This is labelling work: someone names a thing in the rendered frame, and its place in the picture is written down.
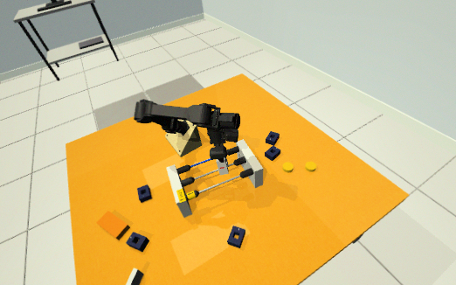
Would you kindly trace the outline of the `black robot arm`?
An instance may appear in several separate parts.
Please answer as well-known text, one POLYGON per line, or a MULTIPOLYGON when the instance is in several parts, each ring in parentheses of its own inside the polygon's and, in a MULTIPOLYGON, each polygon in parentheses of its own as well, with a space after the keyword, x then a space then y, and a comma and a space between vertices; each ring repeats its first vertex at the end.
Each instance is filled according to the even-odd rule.
POLYGON ((240 115, 239 113, 220 113, 220 109, 216 105, 208 103, 183 108, 159 105, 153 101, 142 99, 140 102, 136 102, 134 119, 139 123, 154 122, 161 125, 166 133, 176 134, 177 132, 182 136, 190 128, 186 121, 208 130, 221 128, 223 129, 222 143, 226 143, 226 141, 236 143, 238 141, 240 115))

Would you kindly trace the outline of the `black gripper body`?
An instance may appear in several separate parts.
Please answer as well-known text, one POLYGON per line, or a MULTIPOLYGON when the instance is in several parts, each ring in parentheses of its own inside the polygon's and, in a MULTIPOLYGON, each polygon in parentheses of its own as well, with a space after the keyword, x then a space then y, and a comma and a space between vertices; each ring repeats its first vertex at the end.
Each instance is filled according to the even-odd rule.
POLYGON ((210 138, 210 144, 213 144, 213 148, 210 149, 210 158, 211 160, 225 158, 227 157, 226 147, 222 143, 222 136, 223 129, 219 128, 216 130, 208 130, 207 135, 210 138), (219 146, 220 144, 220 146, 219 146), (216 147, 217 145, 217 147, 216 147))

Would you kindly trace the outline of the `yellow flat disc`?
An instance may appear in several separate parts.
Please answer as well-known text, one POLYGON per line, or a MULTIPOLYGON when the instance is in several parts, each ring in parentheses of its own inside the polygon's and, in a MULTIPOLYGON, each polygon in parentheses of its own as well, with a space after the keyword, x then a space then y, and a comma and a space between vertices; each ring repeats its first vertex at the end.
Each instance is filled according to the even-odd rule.
POLYGON ((305 168, 307 171, 313 172, 313 171, 315 171, 316 165, 314 162, 307 162, 305 168))
POLYGON ((283 171, 285 171, 286 173, 290 173, 293 171, 294 169, 294 166, 292 163, 289 163, 289 162, 286 162, 283 164, 283 171))

